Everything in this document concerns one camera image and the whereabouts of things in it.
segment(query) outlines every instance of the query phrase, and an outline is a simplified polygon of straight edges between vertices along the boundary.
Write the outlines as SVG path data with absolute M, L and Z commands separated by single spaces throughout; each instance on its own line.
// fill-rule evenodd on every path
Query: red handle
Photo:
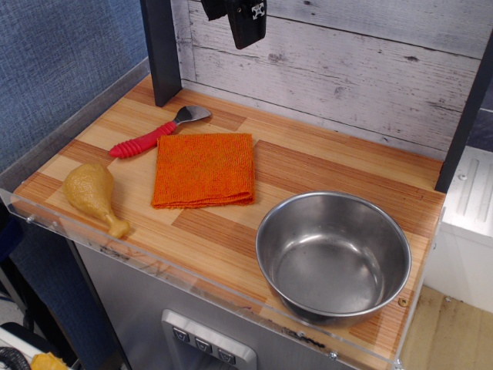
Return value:
M 118 158 L 128 158 L 129 156 L 136 156 L 141 154 L 153 146 L 156 146 L 157 140 L 163 135 L 170 135 L 176 128 L 176 124 L 171 121 L 158 127 L 151 133 L 147 133 L 144 136 L 137 137 L 135 139 L 127 140 L 123 143 L 115 145 L 110 151 L 109 155 Z

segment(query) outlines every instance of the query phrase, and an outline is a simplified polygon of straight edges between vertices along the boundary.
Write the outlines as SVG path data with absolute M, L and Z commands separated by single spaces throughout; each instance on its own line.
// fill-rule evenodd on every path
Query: bowl rim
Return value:
M 406 266 L 406 271 L 404 272 L 404 275 L 401 279 L 401 283 L 395 290 L 395 292 L 387 298 L 385 301 L 380 302 L 379 304 L 367 308 L 365 310 L 361 311 L 352 311 L 352 312 L 327 312 L 327 311 L 321 311 L 317 310 L 315 308 L 310 308 L 307 307 L 306 305 L 295 301 L 294 299 L 286 296 L 280 289 L 274 284 L 272 279 L 270 278 L 269 274 L 267 273 L 265 267 L 261 263 L 259 259 L 259 238 L 260 238 L 260 232 L 265 228 L 265 225 L 267 221 L 273 216 L 274 213 L 276 213 L 279 209 L 282 207 L 285 207 L 287 204 L 291 204 L 294 201 L 306 198 L 306 197 L 318 197 L 318 196 L 338 196 L 338 197 L 345 197 L 354 201 L 357 201 L 358 203 L 362 203 L 365 206 L 372 208 L 373 210 L 377 211 L 381 216 L 383 216 L 386 221 L 389 222 L 389 224 L 394 228 L 394 230 L 397 232 L 397 235 L 399 239 L 403 241 L 403 247 L 404 247 L 404 259 L 405 263 L 407 264 Z M 299 193 L 296 195 L 293 195 L 292 197 L 288 197 L 285 200 L 282 200 L 280 203 L 278 203 L 276 206 L 274 206 L 267 214 L 263 217 L 262 221 L 260 222 L 260 225 L 257 229 L 257 235 L 255 237 L 255 254 L 257 257 L 257 263 L 260 267 L 260 270 L 262 271 L 263 276 L 267 280 L 267 283 L 269 286 L 272 287 L 284 300 L 286 300 L 289 304 L 292 304 L 294 307 L 305 310 L 311 314 L 315 315 L 320 315 L 320 316 L 325 316 L 325 317 L 331 317 L 331 318 L 351 318 L 351 317 L 356 317 L 356 316 L 361 316 L 361 315 L 368 315 L 371 314 L 372 312 L 377 312 L 389 303 L 391 303 L 404 289 L 404 286 L 406 285 L 409 275 L 411 274 L 411 265 L 412 265 L 412 256 L 411 256 L 411 246 L 409 244 L 409 241 L 406 238 L 406 235 L 404 231 L 401 229 L 401 227 L 398 225 L 398 223 L 392 218 L 387 212 L 379 208 L 379 206 L 371 203 L 368 200 L 365 200 L 362 197 L 355 196 L 350 193 L 345 193 L 345 192 L 340 192 L 340 191 L 332 191 L 332 190 L 316 190 L 316 191 L 308 191 L 305 193 Z

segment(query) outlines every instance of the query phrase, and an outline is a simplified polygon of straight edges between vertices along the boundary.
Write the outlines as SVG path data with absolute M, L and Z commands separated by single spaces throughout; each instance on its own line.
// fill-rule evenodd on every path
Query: toy spatula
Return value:
M 144 136 L 130 139 L 115 145 L 109 151 L 109 155 L 118 158 L 128 158 L 130 156 L 141 154 L 142 152 L 156 146 L 159 137 L 173 133 L 179 124 L 197 121 L 198 119 L 210 116 L 210 114 L 211 113 L 202 106 L 184 106 L 178 111 L 173 121 L 165 123 Z

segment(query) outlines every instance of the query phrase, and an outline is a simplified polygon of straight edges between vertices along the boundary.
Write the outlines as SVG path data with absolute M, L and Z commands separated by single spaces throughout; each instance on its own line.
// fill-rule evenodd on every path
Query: control panel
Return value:
M 177 358 L 181 356 L 176 345 L 183 343 L 239 370 L 257 370 L 255 351 L 218 331 L 171 310 L 163 311 L 161 323 L 168 344 L 174 346 L 172 355 Z

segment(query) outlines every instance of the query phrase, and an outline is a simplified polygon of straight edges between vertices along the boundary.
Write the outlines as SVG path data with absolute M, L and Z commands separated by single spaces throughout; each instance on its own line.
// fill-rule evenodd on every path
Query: folded dish towel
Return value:
M 154 208 L 252 204 L 253 139 L 248 133 L 169 135 L 158 139 Z

